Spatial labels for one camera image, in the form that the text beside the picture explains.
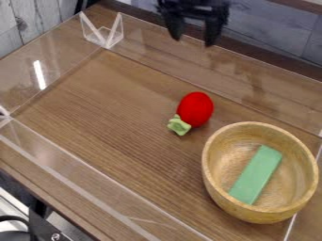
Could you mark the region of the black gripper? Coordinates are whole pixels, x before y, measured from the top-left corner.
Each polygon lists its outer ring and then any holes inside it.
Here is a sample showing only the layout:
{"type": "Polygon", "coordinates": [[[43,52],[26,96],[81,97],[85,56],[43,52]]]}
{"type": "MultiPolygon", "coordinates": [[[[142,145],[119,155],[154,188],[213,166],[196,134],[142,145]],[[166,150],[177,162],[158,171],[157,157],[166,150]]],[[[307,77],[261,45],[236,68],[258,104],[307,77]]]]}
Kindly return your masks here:
{"type": "Polygon", "coordinates": [[[185,19],[205,21],[205,46],[217,43],[229,19],[229,0],[158,0],[158,11],[174,40],[185,30],[185,19]]]}

